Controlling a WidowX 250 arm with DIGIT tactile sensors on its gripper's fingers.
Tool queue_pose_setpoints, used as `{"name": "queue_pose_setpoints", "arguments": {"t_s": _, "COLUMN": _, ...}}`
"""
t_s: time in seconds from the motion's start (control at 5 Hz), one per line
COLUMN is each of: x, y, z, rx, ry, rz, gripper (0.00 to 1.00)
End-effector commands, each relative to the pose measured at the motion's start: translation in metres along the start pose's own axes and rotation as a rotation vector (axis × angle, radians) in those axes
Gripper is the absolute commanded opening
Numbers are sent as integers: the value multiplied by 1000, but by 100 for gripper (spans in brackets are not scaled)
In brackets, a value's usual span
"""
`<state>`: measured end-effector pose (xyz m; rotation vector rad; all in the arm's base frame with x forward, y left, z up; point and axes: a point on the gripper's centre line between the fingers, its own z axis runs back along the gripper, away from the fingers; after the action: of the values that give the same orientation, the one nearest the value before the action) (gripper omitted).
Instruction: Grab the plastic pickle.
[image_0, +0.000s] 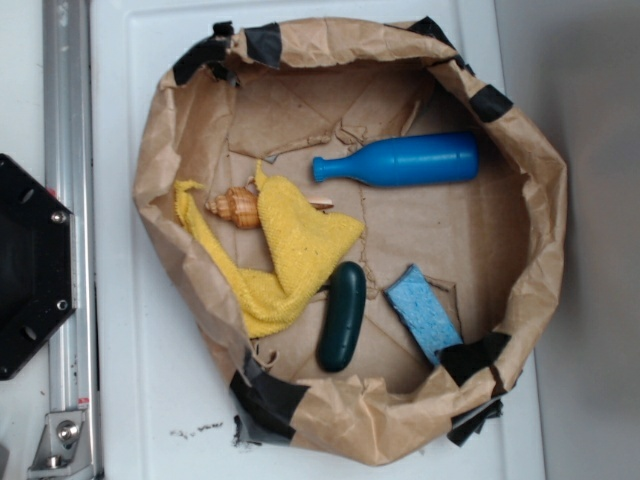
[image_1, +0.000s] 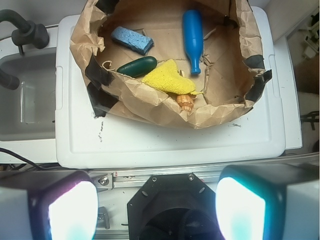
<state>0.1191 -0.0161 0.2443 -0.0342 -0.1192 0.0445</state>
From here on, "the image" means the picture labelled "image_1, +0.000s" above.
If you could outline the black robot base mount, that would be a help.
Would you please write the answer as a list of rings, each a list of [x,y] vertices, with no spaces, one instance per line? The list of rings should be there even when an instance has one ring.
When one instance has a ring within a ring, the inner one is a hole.
[[[222,240],[216,194],[194,173],[153,175],[127,203],[131,240]]]

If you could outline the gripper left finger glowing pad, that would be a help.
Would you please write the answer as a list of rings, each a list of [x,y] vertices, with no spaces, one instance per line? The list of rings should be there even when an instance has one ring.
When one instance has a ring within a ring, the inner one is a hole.
[[[91,240],[98,193],[83,170],[3,171],[2,240]]]

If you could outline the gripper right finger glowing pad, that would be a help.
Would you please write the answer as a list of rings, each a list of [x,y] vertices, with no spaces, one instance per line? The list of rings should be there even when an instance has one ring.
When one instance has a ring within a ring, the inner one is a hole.
[[[215,211],[226,240],[318,240],[320,168],[228,165],[216,186]]]

